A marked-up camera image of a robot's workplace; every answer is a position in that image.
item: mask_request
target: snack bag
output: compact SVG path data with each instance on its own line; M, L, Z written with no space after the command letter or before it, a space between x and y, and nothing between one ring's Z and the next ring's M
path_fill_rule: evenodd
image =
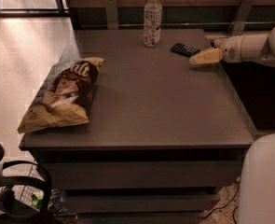
M103 61L93 57L55 64L25 113L18 133L88 123L94 84Z

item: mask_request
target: bottle label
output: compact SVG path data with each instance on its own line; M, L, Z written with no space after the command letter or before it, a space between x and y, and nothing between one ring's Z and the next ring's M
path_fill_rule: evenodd
M144 11L144 44L148 47L156 47L160 40L161 10Z

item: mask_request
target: table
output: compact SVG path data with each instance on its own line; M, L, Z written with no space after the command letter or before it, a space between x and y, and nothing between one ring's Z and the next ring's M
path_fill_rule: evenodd
M90 123L23 136L78 223L195 223L241 173L256 130L226 72L170 52L209 40L197 29L161 37L149 49L142 30L74 31L61 62L105 58Z

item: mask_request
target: cable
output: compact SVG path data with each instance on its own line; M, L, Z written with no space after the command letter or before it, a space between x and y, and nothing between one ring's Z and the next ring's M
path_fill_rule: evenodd
M207 216L205 216L202 220L205 220L205 219L206 219L207 217L209 217L213 212L228 207L228 206L230 205L230 203L235 199L235 197L236 197L237 194L238 194L239 187L240 187L240 182L241 182L241 180L238 182L238 186L237 186L236 192L234 193L234 195L233 195L233 197L231 198L231 200L230 200L227 204L225 204L224 206L214 208L214 209L213 209Z
M236 217L235 217L235 214L236 214L236 211L238 210L238 206L236 206L236 208L234 208L233 210L233 213L232 213L232 217L233 217L233 222L234 224L237 224L237 220L236 220Z
M54 220L54 222L51 222L52 224L76 224L73 220L69 220L68 222L62 222L57 219Z

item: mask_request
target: floor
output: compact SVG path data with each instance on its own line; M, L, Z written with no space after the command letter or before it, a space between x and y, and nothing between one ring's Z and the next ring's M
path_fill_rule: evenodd
M0 18L0 144L6 151L3 161L32 160L29 153L18 148L22 135L17 128L50 67L60 59L71 32L69 18ZM217 207L226 205L236 190L236 184L222 188ZM232 214L237 205L238 195L202 224L234 223Z

